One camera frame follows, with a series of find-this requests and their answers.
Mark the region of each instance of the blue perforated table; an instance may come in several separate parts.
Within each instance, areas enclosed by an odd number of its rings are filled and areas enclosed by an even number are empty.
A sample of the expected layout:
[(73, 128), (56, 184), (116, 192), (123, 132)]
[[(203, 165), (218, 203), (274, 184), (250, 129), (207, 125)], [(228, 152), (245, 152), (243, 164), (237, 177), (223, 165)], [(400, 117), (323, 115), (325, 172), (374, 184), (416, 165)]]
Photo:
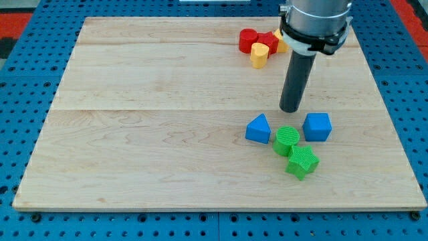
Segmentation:
[[(0, 240), (426, 240), (426, 211), (20, 214), (10, 206), (86, 16), (275, 16), (280, 2), (43, 0), (0, 72)], [(426, 195), (428, 65), (388, 1), (356, 0), (352, 15), (358, 40)]]

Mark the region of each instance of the wooden board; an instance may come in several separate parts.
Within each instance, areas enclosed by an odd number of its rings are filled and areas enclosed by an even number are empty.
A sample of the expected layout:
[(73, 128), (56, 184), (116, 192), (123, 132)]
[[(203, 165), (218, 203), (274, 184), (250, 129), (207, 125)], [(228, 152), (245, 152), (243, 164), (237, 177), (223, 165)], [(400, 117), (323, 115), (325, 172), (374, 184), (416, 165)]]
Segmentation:
[[(319, 54), (297, 113), (278, 102), (290, 53), (261, 70), (237, 49), (277, 17), (87, 18), (13, 207), (46, 212), (420, 210), (425, 198), (353, 33)], [(304, 181), (269, 145), (244, 138), (264, 112), (307, 145), (308, 112), (333, 132), (311, 143)]]

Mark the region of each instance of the toy block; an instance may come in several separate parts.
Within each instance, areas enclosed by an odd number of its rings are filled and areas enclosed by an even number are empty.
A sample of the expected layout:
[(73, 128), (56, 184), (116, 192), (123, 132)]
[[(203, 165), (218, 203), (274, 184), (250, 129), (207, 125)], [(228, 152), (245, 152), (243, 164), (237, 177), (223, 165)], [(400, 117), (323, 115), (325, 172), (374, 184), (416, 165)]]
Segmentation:
[(295, 175), (301, 181), (306, 174), (315, 171), (319, 162), (320, 160), (313, 154), (311, 146), (292, 146), (286, 172)]
[(288, 44), (286, 42), (284, 42), (284, 39), (283, 39), (282, 34), (281, 34), (281, 30), (277, 29), (275, 31), (275, 33), (274, 33), (274, 36), (276, 38), (278, 38), (278, 48), (276, 49), (276, 52), (277, 53), (285, 53), (285, 52), (287, 52), (289, 46), (288, 46)]
[(260, 114), (247, 125), (245, 138), (247, 140), (268, 144), (270, 132), (269, 123), (265, 114)]
[(251, 53), (251, 46), (257, 42), (258, 34), (254, 29), (243, 29), (239, 33), (239, 50), (245, 54)]
[(269, 47), (269, 55), (276, 53), (279, 39), (272, 32), (258, 33), (257, 43), (265, 44)]
[(300, 140), (299, 132), (294, 127), (280, 127), (276, 132), (273, 148), (281, 156), (287, 157), (292, 146)]
[(268, 62), (269, 47), (264, 44), (254, 43), (251, 46), (249, 59), (253, 62), (253, 68), (263, 68)]
[(308, 113), (303, 124), (306, 141), (326, 141), (332, 131), (327, 113)]

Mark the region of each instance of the green cylinder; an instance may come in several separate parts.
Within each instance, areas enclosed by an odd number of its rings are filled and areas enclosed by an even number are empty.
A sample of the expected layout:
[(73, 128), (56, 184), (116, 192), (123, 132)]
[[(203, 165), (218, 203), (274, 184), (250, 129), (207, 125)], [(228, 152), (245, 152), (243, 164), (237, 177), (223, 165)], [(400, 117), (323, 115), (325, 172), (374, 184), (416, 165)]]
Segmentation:
[(280, 127), (276, 132), (273, 148), (281, 156), (287, 157), (292, 146), (300, 140), (299, 132), (294, 127)]

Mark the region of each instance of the black cylinder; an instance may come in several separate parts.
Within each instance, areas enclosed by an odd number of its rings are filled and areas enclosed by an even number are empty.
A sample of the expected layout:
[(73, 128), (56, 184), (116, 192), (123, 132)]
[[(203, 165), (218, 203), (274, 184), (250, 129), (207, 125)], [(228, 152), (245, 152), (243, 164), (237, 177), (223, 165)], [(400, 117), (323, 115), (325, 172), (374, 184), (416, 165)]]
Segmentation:
[(299, 109), (314, 60), (315, 55), (303, 56), (293, 51), (282, 88), (280, 108), (283, 111), (292, 113)]

